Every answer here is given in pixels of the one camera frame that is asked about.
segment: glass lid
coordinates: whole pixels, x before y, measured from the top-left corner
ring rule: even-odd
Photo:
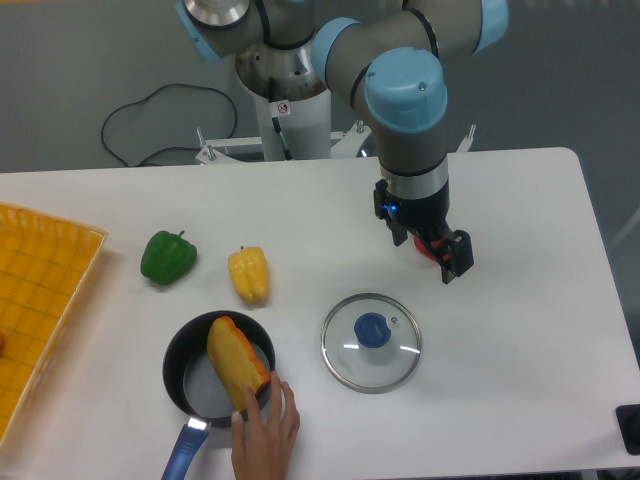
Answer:
[[[322,357],[334,377],[363,393],[388,392],[418,365],[422,339],[392,298],[361,293],[338,303],[322,327]]]

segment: black pan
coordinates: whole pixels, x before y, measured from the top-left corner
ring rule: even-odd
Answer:
[[[183,326],[173,337],[164,357],[162,378],[173,403],[191,417],[185,424],[165,469],[164,480],[183,479],[191,460],[208,436],[208,426],[230,427],[234,411],[213,365],[207,356],[207,335],[216,318],[228,316],[247,337],[268,371],[276,367],[273,344],[267,332],[251,317],[219,310],[205,313]],[[270,388],[261,392],[263,408]],[[246,411],[240,412],[246,420]]]

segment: toast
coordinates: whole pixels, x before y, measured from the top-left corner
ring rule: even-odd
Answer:
[[[245,386],[258,395],[269,384],[269,372],[230,317],[214,320],[207,336],[207,355],[239,412],[247,408]]]

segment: finger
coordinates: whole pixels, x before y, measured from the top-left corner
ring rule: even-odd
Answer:
[[[244,436],[244,421],[242,415],[238,412],[233,412],[231,415],[231,436],[233,438],[233,444],[231,449],[231,459],[236,462],[244,457],[245,451],[245,436]]]
[[[269,400],[269,421],[267,425],[271,430],[280,428],[280,416],[282,415],[282,382],[275,372],[271,372],[271,399]]]
[[[244,398],[247,402],[247,417],[251,434],[262,429],[262,419],[260,418],[260,407],[256,400],[256,394],[249,387],[244,387]]]
[[[298,435],[298,430],[300,429],[300,414],[296,408],[296,400],[293,390],[291,390],[291,387],[287,382],[282,384],[282,390],[284,392],[284,400],[286,402],[283,428],[287,439],[291,444],[293,444],[296,440],[296,436]]]

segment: yellow tray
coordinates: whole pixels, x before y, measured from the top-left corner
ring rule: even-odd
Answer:
[[[107,232],[0,203],[0,446]]]

